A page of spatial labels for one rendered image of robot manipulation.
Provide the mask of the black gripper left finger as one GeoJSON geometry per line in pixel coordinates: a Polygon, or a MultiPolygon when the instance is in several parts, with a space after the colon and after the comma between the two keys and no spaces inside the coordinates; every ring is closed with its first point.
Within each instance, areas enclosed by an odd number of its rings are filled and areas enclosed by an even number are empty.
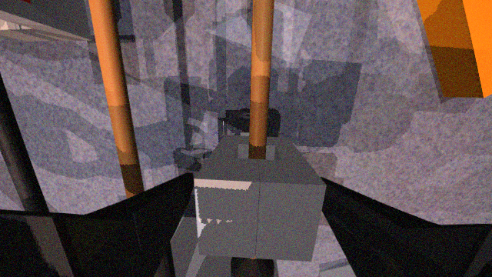
{"type": "Polygon", "coordinates": [[[154,277],[193,187],[185,173],[84,215],[0,209],[0,264],[60,277],[154,277]]]}

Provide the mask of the orange block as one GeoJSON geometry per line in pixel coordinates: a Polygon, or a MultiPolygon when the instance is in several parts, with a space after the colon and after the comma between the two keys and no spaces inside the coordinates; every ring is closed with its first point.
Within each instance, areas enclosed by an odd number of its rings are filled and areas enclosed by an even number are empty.
{"type": "Polygon", "coordinates": [[[492,94],[492,0],[417,0],[443,97],[492,94]]]}

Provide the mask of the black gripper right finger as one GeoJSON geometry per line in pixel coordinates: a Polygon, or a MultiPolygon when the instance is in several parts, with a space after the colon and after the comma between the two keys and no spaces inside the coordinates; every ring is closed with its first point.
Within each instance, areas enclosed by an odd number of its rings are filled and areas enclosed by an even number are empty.
{"type": "Polygon", "coordinates": [[[492,224],[438,225],[320,178],[322,212],[356,277],[478,277],[492,259],[492,224]]]}

